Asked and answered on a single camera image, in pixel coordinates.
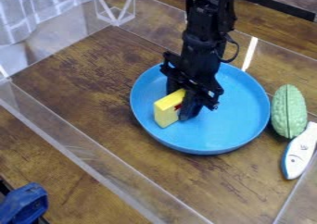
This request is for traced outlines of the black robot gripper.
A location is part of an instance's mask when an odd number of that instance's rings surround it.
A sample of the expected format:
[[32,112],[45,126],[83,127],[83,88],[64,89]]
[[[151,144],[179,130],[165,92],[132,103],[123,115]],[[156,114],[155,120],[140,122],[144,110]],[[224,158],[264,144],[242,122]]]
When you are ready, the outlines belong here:
[[215,79],[224,53],[224,41],[199,39],[187,32],[183,32],[182,40],[179,55],[169,51],[163,53],[160,72],[167,77],[167,93],[186,90],[178,114],[178,119],[186,121],[198,116],[203,106],[210,110],[215,109],[219,96],[224,93]]

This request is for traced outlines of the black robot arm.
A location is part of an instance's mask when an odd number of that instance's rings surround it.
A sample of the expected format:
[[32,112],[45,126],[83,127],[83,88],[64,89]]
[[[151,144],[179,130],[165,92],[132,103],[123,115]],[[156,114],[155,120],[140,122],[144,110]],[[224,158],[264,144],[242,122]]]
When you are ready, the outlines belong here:
[[160,72],[167,77],[165,91],[184,89],[178,119],[198,116],[202,107],[214,110],[224,89],[215,79],[222,62],[235,59],[239,52],[223,59],[226,43],[238,45],[230,38],[236,20],[234,0],[186,0],[187,26],[182,33],[179,55],[163,53]]

